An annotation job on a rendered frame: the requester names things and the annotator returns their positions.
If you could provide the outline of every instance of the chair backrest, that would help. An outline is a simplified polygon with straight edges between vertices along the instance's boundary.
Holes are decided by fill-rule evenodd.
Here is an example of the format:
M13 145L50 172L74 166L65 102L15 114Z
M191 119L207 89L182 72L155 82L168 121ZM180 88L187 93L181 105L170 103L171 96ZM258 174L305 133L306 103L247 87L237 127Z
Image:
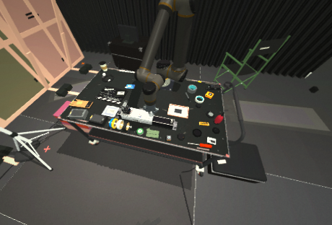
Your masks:
M275 39L275 40L262 40L258 47L254 50L251 56L259 56L272 54L278 51L278 49L284 44L286 38Z

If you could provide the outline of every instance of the white tripod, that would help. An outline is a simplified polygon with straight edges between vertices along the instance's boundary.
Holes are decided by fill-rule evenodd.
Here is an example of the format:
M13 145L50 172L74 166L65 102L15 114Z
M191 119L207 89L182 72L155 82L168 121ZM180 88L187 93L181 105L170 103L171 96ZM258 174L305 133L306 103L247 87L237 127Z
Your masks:
M11 131L8 131L7 129L4 129L4 128L1 128L0 127L0 131L2 133L5 133L7 134L8 136L11 136L13 138L13 141L14 141L14 144L16 145L16 148L17 148L17 151L21 151L21 149L19 148L19 145L17 143L20 142L22 145L21 147L25 147L34 157L36 157L40 162L42 162L42 164L44 164L47 169L49 169L50 171L52 171L53 169L50 168L50 166L48 166L41 158L40 158L40 155L36 152L35 148L33 148L32 146L32 140L33 139L36 139L36 138L39 138L41 136L44 136L46 134L49 134L50 132L49 131L59 131L59 130L64 130L66 128L54 128L54 129L48 129L48 130L41 130L41 131L28 131L28 132L21 132L21 133L15 133L15 132L11 132ZM31 138L31 139L28 139L28 138L25 138L25 137L22 137L21 135L19 134L29 134L29 133L40 133L40 132L47 132L47 133L44 133L44 134L41 134L39 136L36 136L34 138Z

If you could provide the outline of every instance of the folding chair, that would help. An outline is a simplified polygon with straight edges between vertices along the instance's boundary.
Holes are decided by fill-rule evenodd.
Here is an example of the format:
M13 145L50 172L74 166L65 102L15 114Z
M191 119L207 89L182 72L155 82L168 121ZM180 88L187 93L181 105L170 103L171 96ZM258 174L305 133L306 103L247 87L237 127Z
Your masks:
M268 62L271 61L271 59L278 53L278 51L282 48L282 46L288 41L288 39L290 37L291 36L289 35L287 38L276 39L276 40L264 40L264 41L262 41L260 39L256 43L256 45L253 49L249 49L248 54L246 55L246 57L244 58L244 60L242 62L239 62L236 58L232 57L229 53L226 53L226 56L217 72L217 75L215 76L214 81L216 83L219 83L217 81L217 78L219 78L223 74L226 74L227 72L230 72L231 75L234 77L234 79L232 79L231 82L233 82L234 80L239 81L239 84L235 85L235 87L242 84L245 87L245 89L247 89L248 86L251 84L251 82L254 80L254 78L256 78L256 76L265 68L265 66L268 64ZM266 54L272 54L272 55L269 59L267 59L267 58L263 57ZM224 65L224 62L228 56L233 61L235 61L236 64ZM250 65L247 64L249 58L251 58L253 56L258 56L265 61L265 64L258 71L256 71L254 68L252 68ZM219 75L221 68L226 69L226 72ZM252 75L245 81L242 81L241 79L239 79L237 77L239 75L247 75L247 74L252 74L252 73L256 73L256 74ZM223 93L231 90L231 88L227 89L227 87L223 87L223 86L222 86L222 88L224 90Z

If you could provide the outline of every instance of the concrete floor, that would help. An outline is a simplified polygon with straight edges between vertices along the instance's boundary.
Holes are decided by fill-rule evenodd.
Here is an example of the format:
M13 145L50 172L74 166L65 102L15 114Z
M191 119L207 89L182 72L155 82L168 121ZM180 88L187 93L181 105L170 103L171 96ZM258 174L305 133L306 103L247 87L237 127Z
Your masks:
M99 61L114 67L110 55L84 56L82 62L95 70ZM189 79L203 81L212 81L218 70L186 66ZM70 71L53 87L69 83L82 89L92 77ZM311 93L312 86L319 91ZM306 79L260 74L247 89L238 87L237 93L240 101L312 108L330 131L245 122L243 142L258 146L268 178L265 184L207 173L199 177L195 170L182 173L192 165L115 146L103 146L115 162L87 158L83 149L95 156L97 149L72 141L82 137L64 131L40 146L51 146L52 154L38 151L58 169L48 172L36 162L0 167L0 224L332 224L332 58ZM72 99L46 92L9 129L49 128L57 121L52 116L55 109ZM229 138L236 140L240 127L231 92L224 95L224 102ZM13 146L2 135L0 144ZM132 159L145 161L132 165ZM117 204L115 196L125 203Z

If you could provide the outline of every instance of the red screwdriver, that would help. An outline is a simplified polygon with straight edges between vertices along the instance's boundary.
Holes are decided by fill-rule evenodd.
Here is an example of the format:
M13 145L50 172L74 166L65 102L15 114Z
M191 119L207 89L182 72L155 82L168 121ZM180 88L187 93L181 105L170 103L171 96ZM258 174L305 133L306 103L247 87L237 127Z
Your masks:
M188 142L188 144L198 145L200 147L208 148L208 149L212 148L211 144L195 144L195 143L190 143L190 142Z

